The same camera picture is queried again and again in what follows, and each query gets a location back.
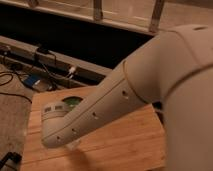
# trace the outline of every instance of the green object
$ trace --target green object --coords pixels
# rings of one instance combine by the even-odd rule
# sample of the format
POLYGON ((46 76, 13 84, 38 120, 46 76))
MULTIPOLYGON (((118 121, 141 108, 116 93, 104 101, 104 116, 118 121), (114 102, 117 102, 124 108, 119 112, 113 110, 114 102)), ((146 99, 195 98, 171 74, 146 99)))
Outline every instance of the green object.
POLYGON ((66 97, 62 101, 67 103, 70 107, 71 110, 75 108, 83 99, 81 97, 77 96, 71 96, 71 97, 66 97))

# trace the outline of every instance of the glass panel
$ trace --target glass panel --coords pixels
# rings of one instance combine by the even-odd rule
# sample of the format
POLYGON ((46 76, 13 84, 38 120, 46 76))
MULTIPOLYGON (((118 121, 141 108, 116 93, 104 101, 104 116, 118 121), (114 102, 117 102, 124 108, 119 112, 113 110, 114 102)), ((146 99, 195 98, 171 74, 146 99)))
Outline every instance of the glass panel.
POLYGON ((212 0, 168 0, 165 3, 160 28, 184 24, 213 25, 212 0))
POLYGON ((155 0, 103 0, 104 18, 148 26, 155 0))
POLYGON ((93 0, 38 0, 39 6, 65 15, 93 15, 93 0))

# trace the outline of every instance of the cable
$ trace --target cable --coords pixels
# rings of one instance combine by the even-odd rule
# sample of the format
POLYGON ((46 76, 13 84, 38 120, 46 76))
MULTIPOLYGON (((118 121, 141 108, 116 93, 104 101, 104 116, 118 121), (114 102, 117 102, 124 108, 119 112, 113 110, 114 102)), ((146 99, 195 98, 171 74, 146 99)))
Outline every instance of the cable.
POLYGON ((4 92, 0 92, 1 95, 6 95, 6 96, 16 96, 16 97, 22 97, 26 100, 28 100, 30 103, 32 103, 32 100, 29 99, 28 97, 21 95, 21 94, 13 94, 13 93, 4 93, 4 92))
POLYGON ((65 78, 64 78, 64 77, 56 76, 55 74, 53 74, 52 72, 50 72, 50 71, 48 70, 48 68, 44 65, 44 63, 42 63, 42 62, 39 62, 39 63, 43 66, 45 72, 46 72, 50 77, 52 77, 52 78, 54 78, 54 79, 57 79, 57 80, 64 80, 64 79, 67 79, 67 80, 68 80, 68 78, 67 78, 68 75, 65 76, 65 78))
POLYGON ((5 166, 7 166, 8 168, 12 169, 12 170, 15 170, 15 171, 18 171, 15 167, 13 166, 10 166, 9 164, 7 163, 3 163, 5 166))
MULTIPOLYGON (((2 77, 5 77, 5 76, 10 76, 10 79, 5 81, 4 83, 1 83, 0 86, 3 86, 3 85, 7 85, 9 84, 12 80, 13 80, 13 74, 16 74, 18 79, 22 82, 20 76, 23 75, 23 74, 19 74, 19 73, 14 73, 12 71, 3 71, 3 72, 0 72, 0 78, 2 77)), ((21 94, 15 94, 15 93, 5 93, 5 92, 0 92, 1 95, 8 95, 8 96, 16 96, 16 97, 22 97, 26 100, 28 100, 30 103, 32 103, 31 99, 29 99, 28 97, 24 96, 24 95, 21 95, 21 94)))
POLYGON ((9 76, 10 79, 5 81, 4 83, 0 83, 0 86, 6 85, 6 84, 10 83, 13 80, 13 75, 12 74, 7 74, 7 73, 4 73, 4 74, 0 75, 0 78, 1 77, 5 77, 5 76, 9 76))

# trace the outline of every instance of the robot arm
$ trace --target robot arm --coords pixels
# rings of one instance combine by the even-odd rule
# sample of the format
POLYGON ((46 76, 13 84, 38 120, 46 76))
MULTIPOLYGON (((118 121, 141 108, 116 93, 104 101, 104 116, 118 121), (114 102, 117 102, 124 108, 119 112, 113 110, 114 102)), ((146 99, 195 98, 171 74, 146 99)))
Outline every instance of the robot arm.
POLYGON ((148 103, 164 105, 167 169, 213 169, 213 28, 181 26, 129 55, 74 110, 44 111, 42 142, 54 148, 148 103))

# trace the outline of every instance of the wooden table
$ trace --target wooden table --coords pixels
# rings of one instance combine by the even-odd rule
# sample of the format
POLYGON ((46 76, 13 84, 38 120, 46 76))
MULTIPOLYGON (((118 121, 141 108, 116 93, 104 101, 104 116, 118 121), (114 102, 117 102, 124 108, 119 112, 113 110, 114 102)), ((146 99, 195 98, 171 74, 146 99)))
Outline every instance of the wooden table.
POLYGON ((33 98, 21 171, 142 171, 164 165, 164 130, 151 105, 84 136, 77 150, 41 144, 41 109, 68 96, 87 96, 94 87, 36 94, 33 98))

